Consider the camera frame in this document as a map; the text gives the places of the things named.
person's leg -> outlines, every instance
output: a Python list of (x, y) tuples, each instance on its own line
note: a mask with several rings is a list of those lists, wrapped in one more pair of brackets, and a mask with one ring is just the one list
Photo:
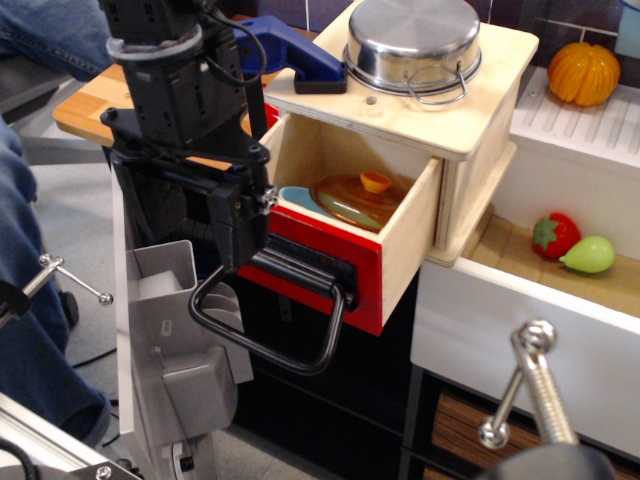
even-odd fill
[(0, 55), (22, 54), (88, 81), (111, 65), (97, 0), (0, 0)]
[[(31, 202), (36, 182), (20, 142), (0, 117), (0, 279), (23, 288), (39, 271), (41, 235)], [(88, 444), (109, 425), (110, 404), (67, 362), (69, 337), (52, 281), (21, 320), (0, 329), (0, 391)]]

red drawer front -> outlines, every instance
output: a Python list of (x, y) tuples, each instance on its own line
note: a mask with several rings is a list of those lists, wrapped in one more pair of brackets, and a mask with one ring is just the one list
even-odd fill
[[(355, 309), (344, 321), (373, 335), (382, 333), (382, 247), (380, 244), (319, 222), (281, 205), (271, 212), (269, 230), (357, 269), (358, 292)], [(286, 280), (247, 266), (239, 274), (259, 285), (329, 315), (330, 299), (300, 288)]]

stainless steel pot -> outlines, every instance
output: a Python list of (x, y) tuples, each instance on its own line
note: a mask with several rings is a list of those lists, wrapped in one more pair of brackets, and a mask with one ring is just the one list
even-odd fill
[[(480, 20), (464, 0), (365, 0), (351, 14), (344, 59), (374, 90), (451, 103), (478, 72)], [(422, 98), (461, 88), (455, 98)]]

floor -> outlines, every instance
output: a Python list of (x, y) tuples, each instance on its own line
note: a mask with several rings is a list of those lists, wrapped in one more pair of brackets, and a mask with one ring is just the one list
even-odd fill
[[(113, 291), (113, 208), (106, 163), (40, 165), (34, 166), (33, 171), (39, 184), (36, 211), (46, 249), (64, 258), (65, 268), (96, 290)], [(69, 361), (76, 364), (113, 349), (115, 309), (99, 306), (95, 296), (61, 274), (57, 277), (62, 289), (74, 294), (81, 312), (80, 323), (71, 334)], [(115, 400), (118, 398), (116, 362), (116, 355), (111, 354), (78, 371)], [(103, 443), (117, 434), (118, 420), (114, 417)], [(215, 432), (214, 438), (219, 480), (339, 480), (233, 425)], [(98, 447), (98, 451), (112, 460), (128, 458), (135, 464), (121, 439)]]

black drawer handle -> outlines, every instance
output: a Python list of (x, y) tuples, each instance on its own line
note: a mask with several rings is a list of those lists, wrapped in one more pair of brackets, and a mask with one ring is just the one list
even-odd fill
[(191, 298), (189, 299), (189, 313), (196, 322), (204, 328), (246, 348), (265, 360), (299, 375), (317, 375), (327, 368), (336, 351), (338, 336), (340, 334), (340, 326), (342, 325), (342, 316), (346, 305), (344, 290), (340, 284), (334, 283), (331, 286), (330, 296), (333, 300), (333, 309), (321, 351), (315, 360), (305, 362), (263, 345), (256, 340), (249, 338), (243, 332), (225, 325), (203, 311), (201, 307), (202, 301), (206, 297), (207, 293), (222, 281), (224, 275), (225, 269), (221, 265), (209, 276), (209, 278), (202, 282), (202, 284), (200, 284), (200, 286), (198, 286), (191, 295)]

